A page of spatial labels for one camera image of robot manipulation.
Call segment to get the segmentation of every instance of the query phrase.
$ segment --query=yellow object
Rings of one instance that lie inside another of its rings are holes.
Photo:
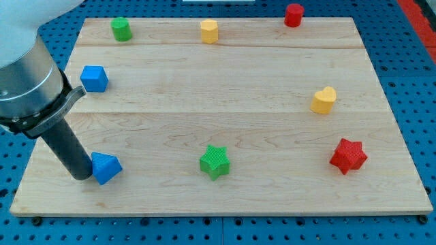
[[[202,29],[202,42],[213,44],[218,41],[218,23],[216,20],[203,20],[200,26]]]
[[[319,114],[329,114],[336,101],[336,91],[331,86],[325,87],[313,96],[311,110]]]

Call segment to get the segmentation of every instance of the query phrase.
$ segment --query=red star block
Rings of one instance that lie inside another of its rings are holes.
[[[362,142],[351,142],[342,138],[330,163],[337,166],[345,175],[350,169],[360,169],[367,158],[362,150]]]

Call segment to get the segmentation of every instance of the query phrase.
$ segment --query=blue triangle block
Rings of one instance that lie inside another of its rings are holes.
[[[101,185],[123,170],[120,162],[114,156],[92,152],[91,157],[93,159],[93,175]]]

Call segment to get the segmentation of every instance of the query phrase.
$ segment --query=blue cube block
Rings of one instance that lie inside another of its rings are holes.
[[[93,159],[93,175],[101,185],[123,170],[120,162],[114,156],[92,152],[91,157]]]
[[[108,77],[101,66],[85,65],[80,80],[88,92],[102,93],[108,85]]]

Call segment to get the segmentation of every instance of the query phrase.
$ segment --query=blue object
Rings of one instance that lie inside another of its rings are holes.
[[[56,64],[65,69],[85,17],[283,18],[292,2],[190,5],[179,0],[88,0],[43,25],[40,35]],[[297,2],[305,7],[305,17],[354,19],[423,184],[436,203],[436,69],[398,3]],[[23,134],[0,128],[0,245],[436,244],[436,212],[427,217],[58,217],[43,218],[34,227],[31,217],[17,218],[9,212],[34,144]],[[114,195],[123,202],[122,192]]]
[[[101,185],[123,170],[114,156],[92,152],[91,158],[93,159],[93,175]]]
[[[101,66],[85,65],[80,80],[87,92],[102,93],[108,85],[108,77]]]

